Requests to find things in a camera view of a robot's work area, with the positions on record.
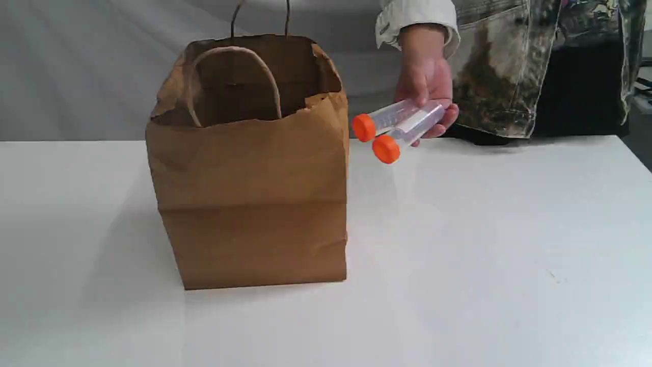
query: camouflage jacket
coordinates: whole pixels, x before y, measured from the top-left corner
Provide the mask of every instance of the camouflage jacket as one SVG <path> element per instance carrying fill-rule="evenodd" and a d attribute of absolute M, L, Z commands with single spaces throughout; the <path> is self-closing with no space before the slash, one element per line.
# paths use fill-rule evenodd
<path fill-rule="evenodd" d="M 622 79 L 621 123 L 627 118 L 642 56 L 646 0 L 384 0 L 381 5 L 379 45 L 398 47 L 400 29 L 410 24 L 448 28 L 444 53 L 453 97 L 463 112 L 461 125 L 530 137 L 548 60 L 560 37 L 570 45 L 601 37 L 621 41 L 625 57 L 614 72 Z"/>

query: brown paper bag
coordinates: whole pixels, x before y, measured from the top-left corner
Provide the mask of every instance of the brown paper bag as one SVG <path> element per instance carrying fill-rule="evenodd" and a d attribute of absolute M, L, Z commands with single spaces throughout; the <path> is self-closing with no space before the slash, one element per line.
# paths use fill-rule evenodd
<path fill-rule="evenodd" d="M 346 94 L 287 26 L 189 44 L 158 92 L 147 153 L 186 289 L 346 278 Z"/>

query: white cuff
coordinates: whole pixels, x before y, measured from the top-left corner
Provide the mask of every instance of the white cuff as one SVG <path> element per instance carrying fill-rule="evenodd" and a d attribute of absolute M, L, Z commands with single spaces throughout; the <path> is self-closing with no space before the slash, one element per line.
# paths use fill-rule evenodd
<path fill-rule="evenodd" d="M 402 28 L 413 24 L 439 24 L 446 27 L 448 35 L 444 44 L 444 57 L 455 53 L 460 45 L 457 30 L 457 13 L 451 0 L 394 0 L 376 20 L 376 44 L 387 43 L 400 50 L 398 34 Z"/>

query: white backdrop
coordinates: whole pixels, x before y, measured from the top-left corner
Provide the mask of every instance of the white backdrop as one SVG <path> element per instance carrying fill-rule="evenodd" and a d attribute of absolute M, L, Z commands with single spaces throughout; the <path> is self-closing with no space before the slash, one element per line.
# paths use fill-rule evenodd
<path fill-rule="evenodd" d="M 0 0 L 0 140 L 143 139 L 185 45 L 227 37 L 237 0 Z M 400 55 L 376 49 L 378 0 L 291 0 L 290 32 L 334 59 L 351 113 L 390 100 Z M 249 0 L 240 34 L 281 33 L 284 0 Z"/>

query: paper bag handle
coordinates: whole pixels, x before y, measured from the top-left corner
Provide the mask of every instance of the paper bag handle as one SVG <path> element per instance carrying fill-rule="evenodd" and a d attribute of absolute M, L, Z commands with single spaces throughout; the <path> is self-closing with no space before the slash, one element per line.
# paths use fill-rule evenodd
<path fill-rule="evenodd" d="M 240 8 L 242 5 L 245 3 L 246 0 L 240 0 L 240 3 L 235 7 L 235 11 L 233 12 L 233 17 L 231 18 L 231 42 L 233 42 L 233 39 L 235 38 L 235 19 L 238 17 L 238 13 L 240 12 Z M 286 11 L 286 26 L 285 26 L 285 36 L 288 36 L 288 25 L 289 25 L 289 0 L 286 0 L 287 6 L 287 11 Z"/>
<path fill-rule="evenodd" d="M 276 116 L 279 119 L 283 118 L 283 114 L 281 113 L 281 98 L 278 92 L 278 85 L 276 84 L 276 80 L 274 79 L 274 75 L 269 70 L 269 67 L 263 61 L 263 59 L 261 59 L 257 53 L 253 52 L 252 50 L 249 50 L 248 48 L 238 47 L 238 46 L 217 47 L 217 48 L 211 48 L 210 50 L 199 55 L 192 63 L 191 66 L 190 76 L 188 76 L 188 90 L 192 91 L 192 80 L 194 79 L 193 76 L 197 74 L 197 65 L 199 65 L 199 63 L 208 56 L 221 54 L 224 52 L 243 52 L 253 57 L 256 60 L 256 62 L 258 62 L 258 65 L 260 65 L 260 67 L 263 69 L 267 79 L 269 79 L 269 82 L 272 85 L 272 88 L 274 89 L 274 104 L 276 107 Z M 197 118 L 197 114 L 195 113 L 194 98 L 187 98 L 186 103 L 188 106 L 188 111 L 190 112 L 190 117 L 192 117 L 192 121 L 195 123 L 195 126 L 203 127 L 200 120 Z"/>

